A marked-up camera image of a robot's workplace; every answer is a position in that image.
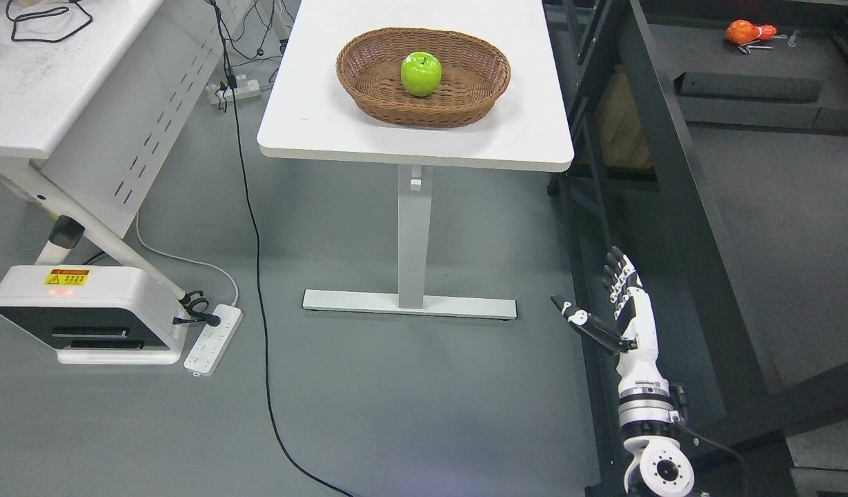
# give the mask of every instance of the yellow warning sticker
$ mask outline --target yellow warning sticker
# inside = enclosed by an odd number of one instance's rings
[[[86,285],[86,277],[89,276],[88,269],[54,269],[49,271],[44,280],[44,285]]]

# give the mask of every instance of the table leg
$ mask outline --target table leg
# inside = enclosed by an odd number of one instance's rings
[[[424,307],[433,167],[399,165],[399,307]]]
[[[302,307],[309,311],[515,319],[512,300],[424,295],[432,194],[432,166],[399,166],[398,293],[305,290]]]

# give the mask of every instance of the power strip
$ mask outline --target power strip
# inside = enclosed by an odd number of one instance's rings
[[[209,104],[212,105],[219,105],[223,101],[234,101],[234,95],[237,96],[237,100],[241,100],[243,98],[257,97],[260,94],[261,87],[257,79],[246,79],[246,75],[237,76],[237,87],[234,91],[231,91],[230,88],[221,90],[221,86],[215,83],[206,85],[206,98],[209,100]]]
[[[240,321],[243,320],[243,311],[240,309],[219,303],[213,314],[221,318],[221,323],[216,327],[207,324],[197,343],[188,353],[184,360],[184,367],[192,371],[194,376],[209,376],[215,370],[215,366],[221,361],[224,349],[227,349],[230,338],[234,336]]]

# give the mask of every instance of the brown woven basket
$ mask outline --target brown woven basket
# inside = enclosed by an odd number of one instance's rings
[[[442,63],[442,81],[427,97],[402,87],[405,56],[426,51]],[[342,48],[338,79],[364,113],[400,125],[456,127],[477,122],[509,85],[509,62],[486,41],[455,31],[383,28]]]

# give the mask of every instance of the white robotic arm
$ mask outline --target white robotic arm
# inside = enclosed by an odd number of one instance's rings
[[[651,298],[634,265],[616,246],[607,254],[604,272],[616,327],[558,295],[553,302],[578,333],[619,355],[620,432],[623,447],[633,456],[626,469],[627,494],[683,497],[693,489],[694,471],[671,429],[680,414],[669,381],[657,370],[660,349]]]

